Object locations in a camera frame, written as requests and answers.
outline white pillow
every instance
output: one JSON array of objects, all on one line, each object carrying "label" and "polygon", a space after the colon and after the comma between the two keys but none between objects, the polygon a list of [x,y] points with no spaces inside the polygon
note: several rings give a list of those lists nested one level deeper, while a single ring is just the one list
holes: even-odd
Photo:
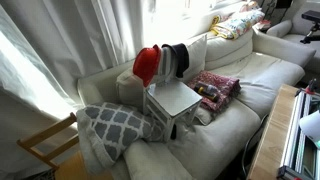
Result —
[{"label": "white pillow", "polygon": [[207,52],[207,35],[202,34],[187,40],[184,43],[189,53],[189,68],[183,72],[181,81],[187,82],[204,70]]},{"label": "white pillow", "polygon": [[142,112],[143,82],[133,74],[132,68],[127,69],[117,77],[117,95],[122,104],[134,106]]},{"label": "white pillow", "polygon": [[[207,36],[199,35],[188,39],[186,45],[189,53],[189,68],[183,72],[181,81],[187,82],[204,70],[207,51]],[[127,69],[117,77],[116,81],[118,98],[122,104],[130,105],[142,111],[143,108],[143,84],[142,80],[133,74],[132,68]]]}]

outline white side table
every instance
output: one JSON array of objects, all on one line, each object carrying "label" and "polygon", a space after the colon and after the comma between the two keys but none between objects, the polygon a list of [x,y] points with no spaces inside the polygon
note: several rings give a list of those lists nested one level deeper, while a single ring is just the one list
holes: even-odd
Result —
[{"label": "white side table", "polygon": [[202,99],[191,88],[175,79],[161,86],[152,84],[144,93],[144,114],[151,113],[163,123],[165,142],[169,140],[177,119],[185,116],[187,125],[192,123]]}]

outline black cable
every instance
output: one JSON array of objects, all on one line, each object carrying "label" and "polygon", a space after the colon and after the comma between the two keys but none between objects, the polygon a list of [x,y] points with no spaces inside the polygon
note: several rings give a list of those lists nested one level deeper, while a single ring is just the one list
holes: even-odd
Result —
[{"label": "black cable", "polygon": [[242,166],[242,171],[243,171],[243,174],[244,174],[244,177],[247,178],[247,171],[246,171],[246,168],[245,168],[245,165],[244,165],[244,160],[245,160],[245,157],[246,157],[246,154],[247,154],[247,151],[248,151],[248,147],[250,145],[250,142],[252,141],[252,139],[258,134],[258,132],[261,130],[261,128],[263,127],[264,125],[264,121],[267,119],[267,117],[269,116],[269,114],[266,114],[262,120],[261,120],[261,124],[259,126],[259,128],[256,130],[256,132],[251,136],[251,138],[249,139],[249,141],[247,142],[245,148],[244,148],[244,151],[243,151],[243,155],[242,155],[242,158],[241,158],[241,166]]}]

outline fabric throw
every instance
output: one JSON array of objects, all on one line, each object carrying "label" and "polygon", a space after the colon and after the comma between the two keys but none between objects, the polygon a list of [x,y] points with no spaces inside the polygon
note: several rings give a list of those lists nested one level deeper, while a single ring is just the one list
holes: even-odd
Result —
[{"label": "fabric throw", "polygon": [[89,172],[110,168],[137,139],[162,141],[163,125],[128,106],[88,105],[77,111],[80,148]]},{"label": "fabric throw", "polygon": [[216,36],[225,39],[237,39],[249,31],[253,25],[261,21],[263,17],[264,13],[260,10],[241,12],[224,22],[212,24],[210,30]]},{"label": "fabric throw", "polygon": [[226,109],[228,103],[233,97],[236,97],[240,93],[241,89],[239,79],[220,76],[205,70],[202,70],[187,85],[190,88],[194,89],[195,85],[199,82],[213,85],[218,89],[218,100],[216,102],[213,102],[209,98],[203,96],[202,102],[200,104],[200,107],[212,112],[213,117]]}]

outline curtain fold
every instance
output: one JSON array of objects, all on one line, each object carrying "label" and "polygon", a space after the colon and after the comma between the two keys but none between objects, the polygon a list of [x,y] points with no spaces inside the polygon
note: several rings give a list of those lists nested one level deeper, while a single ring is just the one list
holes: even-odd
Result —
[{"label": "curtain fold", "polygon": [[150,2],[4,0],[2,4],[63,90],[81,107],[79,78],[133,60],[144,47],[142,11],[148,11]]}]

